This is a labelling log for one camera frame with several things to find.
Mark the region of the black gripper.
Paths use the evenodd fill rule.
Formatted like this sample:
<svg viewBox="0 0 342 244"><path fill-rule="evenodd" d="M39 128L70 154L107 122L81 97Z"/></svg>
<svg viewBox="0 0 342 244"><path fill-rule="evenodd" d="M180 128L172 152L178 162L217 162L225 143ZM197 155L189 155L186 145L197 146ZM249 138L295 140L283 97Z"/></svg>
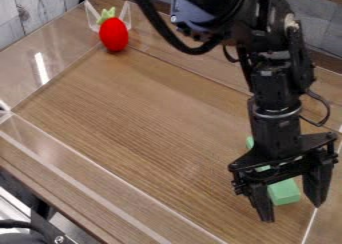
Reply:
<svg viewBox="0 0 342 244"><path fill-rule="evenodd" d="M238 195L250 202L264 222L274 221L274 205L268 186L296 176L304 178L304 191L320 207L328 198L333 169L339 162L332 132L304 134L301 103L270 111L249 100L254 146L229 166Z"/></svg>

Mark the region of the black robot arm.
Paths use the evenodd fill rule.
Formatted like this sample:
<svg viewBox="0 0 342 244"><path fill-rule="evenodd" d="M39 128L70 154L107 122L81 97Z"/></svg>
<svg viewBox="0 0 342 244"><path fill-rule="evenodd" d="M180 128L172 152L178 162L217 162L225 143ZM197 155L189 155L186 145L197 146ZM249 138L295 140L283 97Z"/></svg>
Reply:
<svg viewBox="0 0 342 244"><path fill-rule="evenodd" d="M296 176L316 206L327 200L335 164L335 133L301 130L303 95L312 95L315 65L301 22L287 0L172 0L172 21L200 41L233 42L249 90L254 146L229 165L236 193L260 218L274 220L269 187Z"/></svg>

